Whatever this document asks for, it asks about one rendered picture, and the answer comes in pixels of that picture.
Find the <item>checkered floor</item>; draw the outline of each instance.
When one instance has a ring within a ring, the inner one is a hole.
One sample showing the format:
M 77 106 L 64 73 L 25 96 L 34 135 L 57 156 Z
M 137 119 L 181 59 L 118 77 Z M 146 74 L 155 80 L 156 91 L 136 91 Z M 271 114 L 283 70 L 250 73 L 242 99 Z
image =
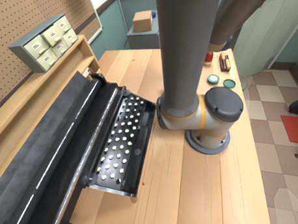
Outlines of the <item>checkered floor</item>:
M 298 87 L 288 70 L 265 70 L 247 78 L 244 91 L 262 173 L 271 224 L 298 224 L 298 143 L 292 143 L 281 115 Z

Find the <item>light green door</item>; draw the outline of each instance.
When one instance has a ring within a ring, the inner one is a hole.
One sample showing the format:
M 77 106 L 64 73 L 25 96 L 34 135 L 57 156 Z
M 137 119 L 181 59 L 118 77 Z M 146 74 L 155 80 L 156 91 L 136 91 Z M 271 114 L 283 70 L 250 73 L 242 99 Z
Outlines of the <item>light green door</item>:
M 298 24 L 298 0 L 267 0 L 242 26 L 234 48 L 239 74 L 267 69 Z

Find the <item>orange stripe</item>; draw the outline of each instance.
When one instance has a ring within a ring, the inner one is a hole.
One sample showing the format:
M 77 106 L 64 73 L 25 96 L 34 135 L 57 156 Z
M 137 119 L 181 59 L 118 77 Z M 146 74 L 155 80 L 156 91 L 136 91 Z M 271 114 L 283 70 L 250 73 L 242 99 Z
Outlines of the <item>orange stripe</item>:
M 205 121 L 206 121 L 206 105 L 205 105 L 203 95 L 198 95 L 198 100 L 200 101 L 200 108 L 201 108 L 201 119 L 200 119 L 200 126 L 198 127 L 198 129 L 202 130 L 205 126 Z
M 215 45 L 215 44 L 212 44 L 212 43 L 209 42 L 209 44 L 212 45 L 212 46 L 217 47 L 217 46 L 223 45 L 224 43 L 223 44 L 219 44 L 219 45 Z
M 202 132 L 203 132 L 204 134 L 210 136 L 210 137 L 221 137 L 221 136 L 224 136 L 224 135 L 225 135 L 225 133 L 224 133 L 223 135 L 212 135 L 212 134 L 210 134 L 210 133 L 205 132 L 204 130 L 202 130 Z
M 174 120 L 186 120 L 186 119 L 192 117 L 192 116 L 196 113 L 196 111 L 198 110 L 198 109 L 196 109 L 196 111 L 195 111 L 194 113 L 192 113 L 191 115 L 189 115 L 189 116 L 187 116 L 187 117 L 173 117 L 173 116 L 168 115 L 168 114 L 163 110 L 162 107 L 160 107 L 160 109 L 161 109 L 161 111 L 162 111 L 166 116 L 168 116 L 170 119 L 174 119 Z

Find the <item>wooden workbench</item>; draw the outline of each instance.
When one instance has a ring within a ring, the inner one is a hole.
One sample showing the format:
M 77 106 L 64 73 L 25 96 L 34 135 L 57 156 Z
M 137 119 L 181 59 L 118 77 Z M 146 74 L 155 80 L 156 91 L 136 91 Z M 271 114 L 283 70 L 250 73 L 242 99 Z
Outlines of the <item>wooden workbench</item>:
M 210 89 L 207 76 L 233 79 L 245 104 L 232 51 L 232 69 L 221 72 L 218 53 L 204 67 L 197 93 Z M 163 92 L 159 49 L 106 51 L 100 59 L 105 78 L 152 102 Z M 265 193 L 246 105 L 231 127 L 228 148 L 218 155 L 193 150 L 184 131 L 162 130 L 155 119 L 137 198 L 86 188 L 73 224 L 269 224 Z

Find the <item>white drawer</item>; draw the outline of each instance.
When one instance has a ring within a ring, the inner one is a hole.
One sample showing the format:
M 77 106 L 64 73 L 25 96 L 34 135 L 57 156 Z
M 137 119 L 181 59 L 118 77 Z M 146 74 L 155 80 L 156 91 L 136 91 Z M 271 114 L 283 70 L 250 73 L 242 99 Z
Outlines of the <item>white drawer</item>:
M 39 58 L 37 58 L 38 63 L 45 69 L 49 70 L 51 66 L 58 60 L 58 57 L 55 53 L 49 48 L 46 52 L 44 52 Z
M 44 31 L 41 36 L 51 47 L 53 47 L 62 39 L 62 33 L 60 32 L 59 27 L 56 25 L 53 25 Z
M 62 34 L 69 31 L 72 26 L 70 25 L 70 22 L 67 20 L 66 16 L 63 16 L 61 19 L 59 19 L 57 22 L 54 23 L 57 27 L 59 27 Z
M 70 29 L 63 35 L 63 39 L 68 44 L 68 47 L 70 47 L 77 40 L 77 35 L 73 29 Z
M 34 59 L 37 59 L 49 48 L 49 46 L 47 45 L 46 41 L 44 41 L 44 39 L 38 35 L 28 44 L 26 44 L 24 48 L 32 55 L 32 57 L 34 57 Z
M 66 42 L 62 39 L 58 44 L 51 47 L 52 51 L 54 51 L 55 55 L 57 57 L 60 57 L 65 51 L 68 49 L 68 45 Z

